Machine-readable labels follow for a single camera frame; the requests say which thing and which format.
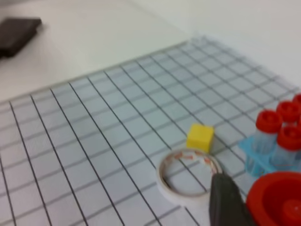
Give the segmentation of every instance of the red bowl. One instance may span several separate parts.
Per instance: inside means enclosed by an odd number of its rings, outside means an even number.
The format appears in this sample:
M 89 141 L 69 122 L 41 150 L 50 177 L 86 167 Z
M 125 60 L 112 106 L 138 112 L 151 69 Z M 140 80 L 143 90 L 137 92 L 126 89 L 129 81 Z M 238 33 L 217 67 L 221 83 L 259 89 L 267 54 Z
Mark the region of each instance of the red bowl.
M 301 173 L 275 172 L 260 177 L 246 204 L 259 226 L 301 226 Z

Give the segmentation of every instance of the red lid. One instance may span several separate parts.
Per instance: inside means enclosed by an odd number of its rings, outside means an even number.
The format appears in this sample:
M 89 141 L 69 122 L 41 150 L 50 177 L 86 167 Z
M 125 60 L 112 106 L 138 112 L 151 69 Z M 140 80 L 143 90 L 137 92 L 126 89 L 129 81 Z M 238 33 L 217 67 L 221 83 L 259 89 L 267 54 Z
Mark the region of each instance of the red lid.
M 265 133 L 278 133 L 282 126 L 281 115 L 273 110 L 265 110 L 258 114 L 256 127 Z
M 301 149 L 301 129 L 297 126 L 281 128 L 277 137 L 277 144 L 288 151 L 298 151 Z
M 281 220 L 284 225 L 301 226 L 301 201 L 287 200 L 282 206 Z
M 289 223 L 288 219 L 298 218 L 298 211 L 290 211 L 284 207 L 291 201 L 301 201 L 301 173 L 275 172 L 258 178 L 251 187 L 246 204 L 258 226 L 297 226 Z
M 295 95 L 295 97 L 293 98 L 293 102 L 301 105 L 301 93 Z
M 278 104 L 276 110 L 284 122 L 295 122 L 301 114 L 301 105 L 292 101 L 282 101 Z

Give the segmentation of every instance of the red container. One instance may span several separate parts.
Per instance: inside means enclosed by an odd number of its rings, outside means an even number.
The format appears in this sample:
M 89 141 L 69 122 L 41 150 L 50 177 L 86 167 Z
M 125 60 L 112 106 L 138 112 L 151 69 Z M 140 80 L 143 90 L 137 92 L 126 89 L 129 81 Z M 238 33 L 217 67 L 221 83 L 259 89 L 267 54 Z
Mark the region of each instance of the red container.
M 282 101 L 278 104 L 276 111 L 282 116 L 283 122 L 295 123 L 301 115 L 301 105 L 293 101 Z
M 301 173 L 275 172 L 260 177 L 246 204 L 259 226 L 301 226 Z

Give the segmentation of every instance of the roll of tape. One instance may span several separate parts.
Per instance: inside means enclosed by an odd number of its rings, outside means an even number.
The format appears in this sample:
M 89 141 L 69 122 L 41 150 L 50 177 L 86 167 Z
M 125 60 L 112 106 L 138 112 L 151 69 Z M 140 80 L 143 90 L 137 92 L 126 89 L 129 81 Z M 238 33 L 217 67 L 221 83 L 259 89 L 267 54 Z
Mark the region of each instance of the roll of tape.
M 159 191 L 167 200 L 176 205 L 197 207 L 204 205 L 204 203 L 209 203 L 210 192 L 186 195 L 172 190 L 166 184 L 165 180 L 163 179 L 165 169 L 168 165 L 172 164 L 173 161 L 180 159 L 190 159 L 192 161 L 199 160 L 201 164 L 210 167 L 212 175 L 215 173 L 222 173 L 222 168 L 218 161 L 205 152 L 192 148 L 174 150 L 161 161 L 157 168 L 157 184 Z

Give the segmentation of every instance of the white wall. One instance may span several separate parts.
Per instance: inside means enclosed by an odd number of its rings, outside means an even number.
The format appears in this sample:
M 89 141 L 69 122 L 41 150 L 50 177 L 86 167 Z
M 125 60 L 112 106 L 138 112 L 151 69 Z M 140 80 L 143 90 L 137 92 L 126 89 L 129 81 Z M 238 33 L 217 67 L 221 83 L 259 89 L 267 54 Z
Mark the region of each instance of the white wall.
M 301 86 L 301 1 L 132 0 L 179 29 L 214 37 Z
M 0 61 L 0 101 L 75 79 L 187 40 L 187 34 L 124 0 L 35 0 L 0 7 L 37 16 L 42 31 Z

